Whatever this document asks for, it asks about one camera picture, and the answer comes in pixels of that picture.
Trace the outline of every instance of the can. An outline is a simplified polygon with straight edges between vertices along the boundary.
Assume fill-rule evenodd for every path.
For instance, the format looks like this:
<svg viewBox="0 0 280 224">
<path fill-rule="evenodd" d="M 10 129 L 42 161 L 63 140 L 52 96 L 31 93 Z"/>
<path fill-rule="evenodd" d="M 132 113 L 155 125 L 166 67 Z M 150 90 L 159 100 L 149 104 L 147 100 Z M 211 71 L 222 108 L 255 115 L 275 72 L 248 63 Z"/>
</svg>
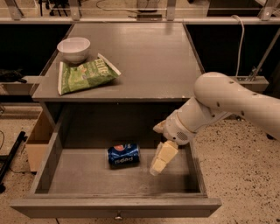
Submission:
<svg viewBox="0 0 280 224">
<path fill-rule="evenodd" d="M 108 162 L 111 165 L 133 164 L 140 161 L 139 146 L 136 143 L 120 144 L 108 148 Z"/>
</svg>

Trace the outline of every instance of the speckled floor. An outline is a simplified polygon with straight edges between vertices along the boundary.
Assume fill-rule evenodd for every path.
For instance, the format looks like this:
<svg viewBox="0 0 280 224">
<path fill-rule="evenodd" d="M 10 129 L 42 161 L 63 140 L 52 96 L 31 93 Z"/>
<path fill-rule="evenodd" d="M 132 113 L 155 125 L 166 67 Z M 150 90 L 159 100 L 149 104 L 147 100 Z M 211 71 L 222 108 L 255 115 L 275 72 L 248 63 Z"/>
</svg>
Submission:
<svg viewBox="0 0 280 224">
<path fill-rule="evenodd" d="M 0 116 L 0 130 L 5 134 L 1 154 L 9 151 L 18 133 L 28 135 L 39 107 L 7 107 Z M 229 119 L 203 129 L 195 146 L 208 197 L 220 198 L 220 207 L 209 218 L 125 219 L 122 223 L 280 223 L 280 143 L 249 122 Z M 28 171 L 25 149 L 18 150 L 12 165 L 14 172 Z M 0 223 L 56 224 L 55 219 L 30 219 L 9 207 L 11 200 L 23 198 L 34 176 L 29 172 L 8 171 L 0 194 Z M 112 219 L 58 219 L 59 223 L 115 223 Z"/>
</svg>

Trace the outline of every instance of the cabinet top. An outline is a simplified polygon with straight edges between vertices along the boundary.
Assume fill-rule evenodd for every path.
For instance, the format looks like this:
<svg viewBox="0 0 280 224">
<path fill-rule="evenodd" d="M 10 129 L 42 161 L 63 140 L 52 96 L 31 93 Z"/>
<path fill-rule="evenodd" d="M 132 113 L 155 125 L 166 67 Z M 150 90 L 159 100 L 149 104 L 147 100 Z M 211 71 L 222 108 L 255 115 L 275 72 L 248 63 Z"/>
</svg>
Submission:
<svg viewBox="0 0 280 224">
<path fill-rule="evenodd" d="M 78 23 L 68 37 L 90 40 L 87 61 L 97 53 L 121 76 L 104 86 L 60 96 L 57 54 L 32 98 L 40 102 L 172 102 L 193 95 L 199 64 L 179 23 Z"/>
</svg>

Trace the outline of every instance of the chip bag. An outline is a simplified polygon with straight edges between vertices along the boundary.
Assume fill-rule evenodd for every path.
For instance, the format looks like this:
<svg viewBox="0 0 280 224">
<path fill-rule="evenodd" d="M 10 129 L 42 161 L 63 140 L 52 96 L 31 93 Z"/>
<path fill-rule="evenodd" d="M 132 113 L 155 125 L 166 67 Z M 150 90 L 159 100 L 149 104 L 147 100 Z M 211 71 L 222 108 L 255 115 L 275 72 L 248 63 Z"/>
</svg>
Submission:
<svg viewBox="0 0 280 224">
<path fill-rule="evenodd" d="M 59 64 L 59 94 L 65 95 L 82 89 L 89 89 L 112 81 L 120 71 L 98 53 L 98 59 L 79 66 Z"/>
</svg>

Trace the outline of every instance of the white bowl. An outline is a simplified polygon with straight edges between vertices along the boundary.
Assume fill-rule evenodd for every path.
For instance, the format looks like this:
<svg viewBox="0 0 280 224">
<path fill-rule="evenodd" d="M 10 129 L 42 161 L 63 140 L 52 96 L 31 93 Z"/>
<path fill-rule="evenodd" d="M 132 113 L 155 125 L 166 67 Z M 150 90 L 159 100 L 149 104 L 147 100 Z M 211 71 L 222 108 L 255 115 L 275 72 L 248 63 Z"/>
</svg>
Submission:
<svg viewBox="0 0 280 224">
<path fill-rule="evenodd" d="M 90 41 L 87 38 L 67 38 L 57 48 L 62 57 L 73 64 L 79 64 L 88 57 Z"/>
</svg>

